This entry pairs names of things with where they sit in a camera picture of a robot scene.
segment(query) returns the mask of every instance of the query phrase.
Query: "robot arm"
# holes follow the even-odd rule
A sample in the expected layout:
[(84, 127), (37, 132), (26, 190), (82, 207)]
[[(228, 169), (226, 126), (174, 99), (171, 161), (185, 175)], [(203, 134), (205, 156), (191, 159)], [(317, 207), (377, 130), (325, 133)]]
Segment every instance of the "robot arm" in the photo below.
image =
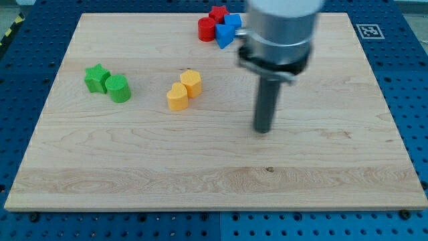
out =
[(247, 0), (239, 65), (260, 75), (253, 127), (271, 129), (280, 84), (293, 84), (306, 67), (316, 14), (324, 0)]

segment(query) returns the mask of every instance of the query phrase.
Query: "yellow and black caution tape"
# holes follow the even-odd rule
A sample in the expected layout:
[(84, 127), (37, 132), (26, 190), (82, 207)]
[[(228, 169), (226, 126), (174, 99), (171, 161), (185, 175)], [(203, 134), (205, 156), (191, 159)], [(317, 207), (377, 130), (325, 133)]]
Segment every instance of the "yellow and black caution tape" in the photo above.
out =
[(0, 41), (0, 60), (6, 54), (7, 48), (9, 48), (13, 38), (15, 38), (18, 33), (19, 28), (22, 26), (25, 18), (22, 13), (16, 17), (15, 21), (12, 23), (12, 26), (6, 31), (5, 35)]

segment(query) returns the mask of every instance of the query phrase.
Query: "toy block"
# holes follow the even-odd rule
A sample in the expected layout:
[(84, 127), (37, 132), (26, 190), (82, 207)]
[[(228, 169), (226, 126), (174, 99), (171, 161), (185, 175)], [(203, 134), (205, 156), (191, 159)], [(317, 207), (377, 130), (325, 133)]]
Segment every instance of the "toy block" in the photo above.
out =
[(128, 80), (123, 75), (110, 76), (106, 80), (106, 88), (110, 98), (116, 103), (125, 102), (131, 97)]
[(223, 49), (231, 42), (235, 37), (235, 28), (230, 25), (216, 24), (215, 25), (215, 39), (219, 44), (220, 48)]
[(170, 110), (184, 110), (189, 106), (187, 89), (184, 84), (175, 82), (167, 93), (168, 107)]
[(204, 42), (215, 39), (215, 21), (210, 17), (198, 20), (198, 38)]
[(101, 64), (97, 64), (92, 68), (86, 68), (85, 72), (85, 83), (89, 92), (107, 93), (105, 83), (107, 78), (110, 77), (110, 71), (103, 68)]
[(202, 93), (202, 79), (198, 71), (186, 70), (180, 74), (181, 84), (187, 89), (187, 96), (194, 98)]
[(239, 14), (225, 15), (225, 25), (233, 26), (235, 30), (242, 27), (241, 16)]
[(229, 12), (226, 6), (221, 6), (221, 7), (213, 6), (211, 8), (211, 11), (208, 13), (208, 16), (214, 19), (215, 23), (224, 23), (225, 22), (224, 16), (228, 14)]

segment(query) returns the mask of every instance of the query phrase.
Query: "black shaft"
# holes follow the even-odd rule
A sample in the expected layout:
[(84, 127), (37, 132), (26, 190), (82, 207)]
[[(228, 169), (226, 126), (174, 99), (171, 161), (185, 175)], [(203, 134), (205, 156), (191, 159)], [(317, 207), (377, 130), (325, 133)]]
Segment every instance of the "black shaft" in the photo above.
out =
[(280, 81), (269, 81), (260, 77), (254, 112), (254, 130), (257, 132), (267, 133), (270, 131), (280, 88)]

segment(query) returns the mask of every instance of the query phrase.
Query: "red block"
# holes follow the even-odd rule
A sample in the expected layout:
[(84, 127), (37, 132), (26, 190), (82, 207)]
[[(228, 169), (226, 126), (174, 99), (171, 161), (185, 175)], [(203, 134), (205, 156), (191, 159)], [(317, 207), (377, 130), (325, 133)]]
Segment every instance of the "red block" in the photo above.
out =
[(215, 39), (215, 21), (210, 17), (203, 17), (198, 21), (198, 38), (204, 42)]
[(215, 20), (215, 23), (223, 24), (225, 23), (225, 15), (228, 15), (229, 12), (226, 6), (213, 6), (211, 11), (208, 13), (208, 16)]

